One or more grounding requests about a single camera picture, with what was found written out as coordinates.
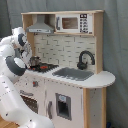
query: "wall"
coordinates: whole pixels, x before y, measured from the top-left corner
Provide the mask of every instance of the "wall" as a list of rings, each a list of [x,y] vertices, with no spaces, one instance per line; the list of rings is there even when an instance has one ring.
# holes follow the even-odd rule
[[[12,28],[22,26],[21,12],[105,10],[104,70],[116,76],[107,88],[107,120],[128,126],[128,0],[7,0]]]
[[[6,0],[0,0],[0,38],[11,35],[11,25],[9,21]]]
[[[35,52],[42,62],[77,68],[79,55],[88,50],[95,56],[94,37],[69,36],[69,35],[36,35]],[[83,55],[83,62],[88,63],[88,70],[95,71],[91,64],[90,56]]]

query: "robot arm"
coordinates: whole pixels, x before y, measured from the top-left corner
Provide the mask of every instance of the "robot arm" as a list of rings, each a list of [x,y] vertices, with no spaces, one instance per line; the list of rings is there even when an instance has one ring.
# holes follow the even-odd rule
[[[27,34],[24,32],[23,28],[15,28],[13,30],[13,35],[3,38],[0,45],[11,45],[13,49],[19,48],[21,59],[27,65],[27,67],[29,67],[29,60],[32,57],[32,50],[30,43],[27,41]]]
[[[16,48],[22,51],[21,59],[15,57]],[[13,85],[24,74],[31,56],[32,50],[22,28],[14,29],[12,36],[0,42],[0,115],[19,128],[54,128],[49,118],[28,108]]]

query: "refrigerator door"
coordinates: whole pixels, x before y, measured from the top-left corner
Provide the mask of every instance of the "refrigerator door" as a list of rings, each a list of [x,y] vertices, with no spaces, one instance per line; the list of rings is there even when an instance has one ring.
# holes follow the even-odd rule
[[[84,128],[83,89],[46,81],[47,116],[55,128]]]

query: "white cabinet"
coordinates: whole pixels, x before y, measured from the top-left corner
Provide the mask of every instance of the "white cabinet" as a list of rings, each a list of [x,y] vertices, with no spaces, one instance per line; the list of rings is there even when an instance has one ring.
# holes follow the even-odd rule
[[[47,116],[55,128],[84,128],[83,89],[48,80],[45,84]]]
[[[92,34],[93,15],[56,14],[56,32]]]
[[[42,77],[25,73],[14,86],[32,110],[35,106],[38,114],[46,115],[45,84]]]

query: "stovetop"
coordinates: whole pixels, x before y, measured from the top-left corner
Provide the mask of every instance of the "stovetop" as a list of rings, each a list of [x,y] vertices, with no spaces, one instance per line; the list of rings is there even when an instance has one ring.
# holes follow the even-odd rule
[[[37,66],[31,66],[28,70],[32,70],[34,72],[46,73],[54,68],[59,67],[59,65],[47,64],[47,63],[39,63]]]

